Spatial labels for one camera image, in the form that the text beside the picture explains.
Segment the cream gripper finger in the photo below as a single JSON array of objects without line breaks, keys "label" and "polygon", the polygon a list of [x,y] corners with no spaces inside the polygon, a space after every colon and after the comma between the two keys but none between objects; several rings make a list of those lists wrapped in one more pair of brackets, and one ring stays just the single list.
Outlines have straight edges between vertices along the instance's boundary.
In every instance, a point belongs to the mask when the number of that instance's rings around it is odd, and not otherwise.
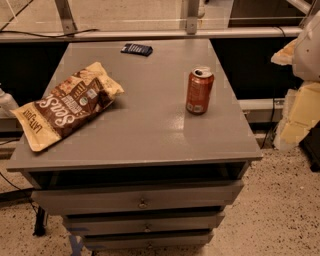
[{"label": "cream gripper finger", "polygon": [[296,147],[320,121],[320,83],[304,82],[285,96],[282,119],[273,145],[278,150]]},{"label": "cream gripper finger", "polygon": [[291,65],[293,61],[294,48],[297,40],[294,39],[286,44],[281,50],[274,53],[271,57],[271,62],[277,65]]}]

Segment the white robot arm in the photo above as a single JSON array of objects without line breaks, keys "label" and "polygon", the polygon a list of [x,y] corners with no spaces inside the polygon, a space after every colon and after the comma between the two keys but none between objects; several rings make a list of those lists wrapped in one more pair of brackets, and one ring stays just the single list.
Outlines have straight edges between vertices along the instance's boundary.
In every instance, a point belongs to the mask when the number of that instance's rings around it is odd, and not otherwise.
[{"label": "white robot arm", "polygon": [[294,76],[303,80],[298,90],[289,89],[285,96],[283,117],[273,142],[276,149],[288,150],[320,121],[320,11],[296,39],[271,57],[271,62],[291,65]]}]

